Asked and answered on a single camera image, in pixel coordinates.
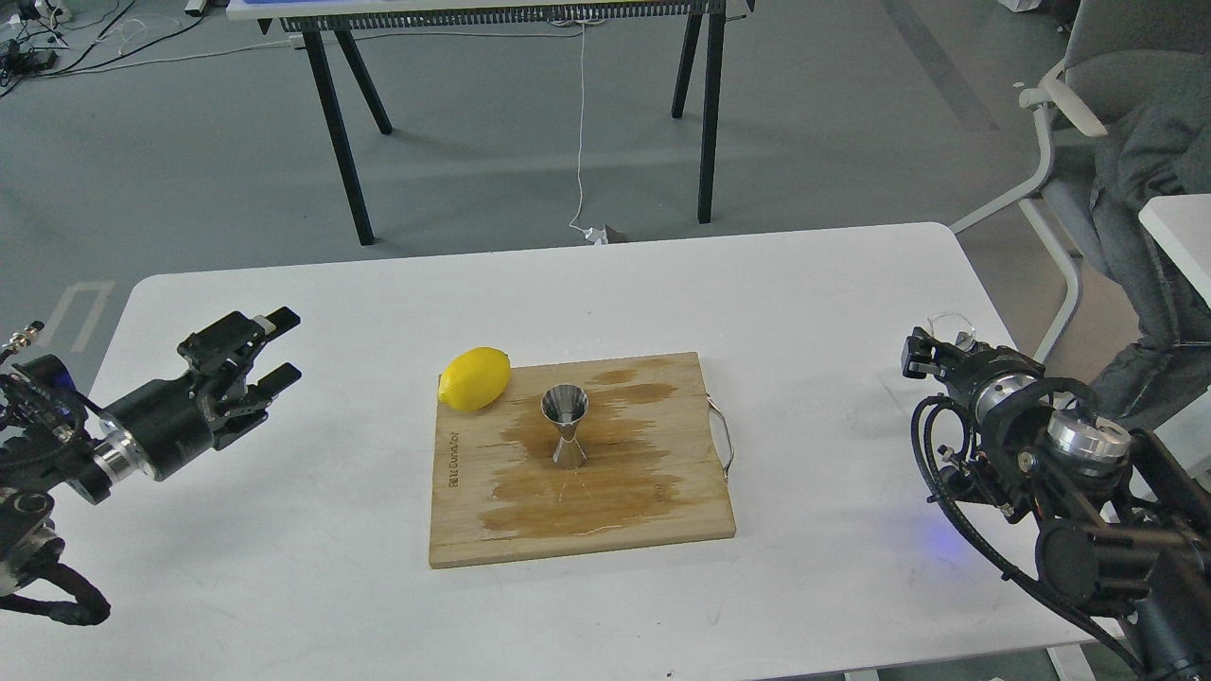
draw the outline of metal handle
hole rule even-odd
[[[728,480],[728,471],[731,469],[731,462],[736,459],[736,448],[731,445],[731,430],[728,429],[728,417],[723,416],[723,410],[714,404],[711,395],[706,396],[706,406],[710,411],[719,414],[719,423],[723,424],[723,436],[728,440],[728,463],[723,464],[723,479]]]

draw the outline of metal jigger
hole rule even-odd
[[[576,427],[589,411],[589,395],[578,385],[556,385],[543,395],[543,416],[559,431],[559,443],[551,457],[555,465],[572,470],[589,457],[576,441]]]

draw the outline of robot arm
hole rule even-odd
[[[76,391],[57,357],[44,355],[0,374],[0,431],[19,430],[0,443],[0,610],[42,614],[65,624],[99,624],[109,603],[92,584],[58,562],[64,542],[54,534],[51,488],[67,482],[98,504],[136,469],[165,480],[207,450],[222,450],[268,417],[274,399],[299,379],[289,364],[247,383],[265,344],[294,328],[288,308],[248,319],[231,313],[191,333],[177,348],[189,368],[172,380],[151,380],[99,408]],[[27,348],[35,322],[0,349],[0,361]],[[88,412],[103,435],[85,429]],[[16,593],[45,579],[75,602],[44,602]]]
[[[947,395],[913,414],[913,448],[936,502],[977,550],[1034,599],[1089,631],[1149,679],[1211,671],[1211,496],[1149,431],[1097,413],[1083,383],[1045,376],[1010,348],[942,343],[922,328],[905,342],[907,378],[934,376]],[[943,412],[962,424],[958,450],[932,443]],[[939,467],[935,457],[942,459]],[[1138,474],[1155,502],[1130,491]],[[978,536],[959,503],[991,504],[1009,522],[1033,517],[1038,579]],[[1103,511],[1113,510],[1113,521]],[[1092,617],[1114,617],[1132,651]]]

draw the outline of office chair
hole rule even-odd
[[[1211,45],[1211,0],[1084,0],[1073,22],[1063,59],[1035,87],[1018,93],[1018,107],[1034,116],[1039,164],[1021,184],[951,225],[954,234],[994,212],[1017,204],[1064,277],[1064,299],[1043,336],[1034,359],[1046,360],[1080,303],[1083,254],[1095,269],[1094,139],[1170,82],[1194,68]],[[1056,143],[1063,132],[1064,144]],[[1043,204],[1061,223],[1057,230]],[[1077,252],[1060,234],[1067,233]]]

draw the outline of gray floor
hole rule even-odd
[[[182,5],[139,0],[128,17],[162,35],[186,19]],[[69,6],[82,24],[113,2]],[[658,240],[953,222],[1027,173],[1033,133],[1014,84],[1037,81],[1064,48],[1048,15],[995,0],[762,0],[728,24],[714,219],[700,225],[701,69],[685,119],[667,114],[683,22],[612,21],[585,36],[584,225]],[[139,45],[136,28],[126,51]],[[580,38],[545,25],[476,33],[510,36],[360,44],[390,137],[331,50],[380,238],[372,247],[357,245],[302,51],[21,84],[0,101],[0,330],[59,308],[42,349],[87,388],[131,288],[150,275],[584,244],[567,227],[578,200]],[[68,34],[69,59],[93,35]],[[214,12],[120,63],[283,39],[279,27],[262,36]],[[116,56],[120,42],[99,44],[88,63]],[[1017,344],[1033,348],[1061,279],[1025,219],[1003,211],[960,242]],[[1121,293],[1087,279],[1054,374],[1089,379],[1133,339]],[[804,285],[819,282],[804,273]],[[1092,656],[1098,679],[1124,677]],[[1017,681],[1054,677],[1048,669],[1044,653],[1022,653],[883,674]]]

